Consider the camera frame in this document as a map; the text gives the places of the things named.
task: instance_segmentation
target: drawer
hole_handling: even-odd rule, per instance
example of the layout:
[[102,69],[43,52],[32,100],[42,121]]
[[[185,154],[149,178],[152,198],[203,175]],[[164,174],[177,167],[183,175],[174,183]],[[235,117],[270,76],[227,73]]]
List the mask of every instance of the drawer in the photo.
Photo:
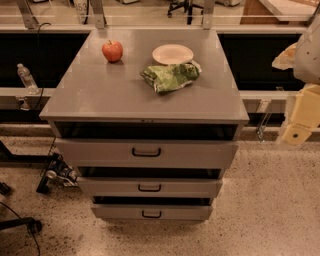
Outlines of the drawer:
[[89,196],[215,198],[222,180],[78,177]]
[[238,148],[224,141],[57,139],[56,144],[66,163],[78,167],[227,169]]
[[211,206],[175,205],[94,205],[94,215],[102,219],[207,220]]

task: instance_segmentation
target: crumpled bag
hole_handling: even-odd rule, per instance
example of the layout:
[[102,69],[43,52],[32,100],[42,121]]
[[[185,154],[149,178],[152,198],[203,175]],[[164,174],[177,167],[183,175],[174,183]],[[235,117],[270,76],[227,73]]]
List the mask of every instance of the crumpled bag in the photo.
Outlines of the crumpled bag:
[[281,70],[293,68],[296,54],[296,46],[297,43],[294,43],[287,47],[283,52],[281,52],[279,56],[273,60],[272,67]]
[[195,81],[200,72],[195,65],[187,63],[149,66],[142,70],[140,75],[154,88],[155,92],[163,93],[184,88]]

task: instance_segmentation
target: drawer handle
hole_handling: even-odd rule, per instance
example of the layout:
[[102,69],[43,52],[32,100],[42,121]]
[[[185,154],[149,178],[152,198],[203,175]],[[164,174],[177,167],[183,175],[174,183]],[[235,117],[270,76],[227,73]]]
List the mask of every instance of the drawer handle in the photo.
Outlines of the drawer handle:
[[157,215],[157,216],[146,215],[146,214],[144,213],[144,211],[142,211],[142,217],[143,217],[143,218],[148,218],[148,219],[160,219],[160,218],[161,218],[161,215],[162,215],[162,212],[161,212],[161,211],[159,212],[159,215]]
[[161,190],[161,184],[159,185],[159,187],[157,189],[143,189],[142,186],[139,184],[138,189],[141,192],[159,192]]
[[161,148],[158,148],[158,151],[154,153],[137,153],[136,149],[132,148],[131,153],[137,157],[158,157],[161,155]]

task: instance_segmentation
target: cabinet top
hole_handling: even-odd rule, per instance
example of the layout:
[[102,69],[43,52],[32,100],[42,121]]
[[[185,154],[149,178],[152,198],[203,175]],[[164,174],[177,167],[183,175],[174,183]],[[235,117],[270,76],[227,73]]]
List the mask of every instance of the cabinet top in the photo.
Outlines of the cabinet top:
[[[107,40],[123,45],[123,57],[117,63],[109,63],[102,54]],[[164,44],[190,48],[202,72],[191,85],[159,95],[140,76],[140,71],[158,65],[152,52]],[[40,117],[54,121],[248,120],[214,30],[153,27],[93,30]]]

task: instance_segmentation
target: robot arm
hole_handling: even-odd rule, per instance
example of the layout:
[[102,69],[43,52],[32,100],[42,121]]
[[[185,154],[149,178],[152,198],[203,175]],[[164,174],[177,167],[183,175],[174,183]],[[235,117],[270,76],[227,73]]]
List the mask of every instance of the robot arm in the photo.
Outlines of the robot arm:
[[317,14],[298,40],[293,72],[306,85],[296,95],[290,122],[282,139],[289,144],[299,145],[320,124],[320,16]]
[[305,142],[320,125],[320,86],[307,84],[296,95],[296,102],[282,140],[292,145]]

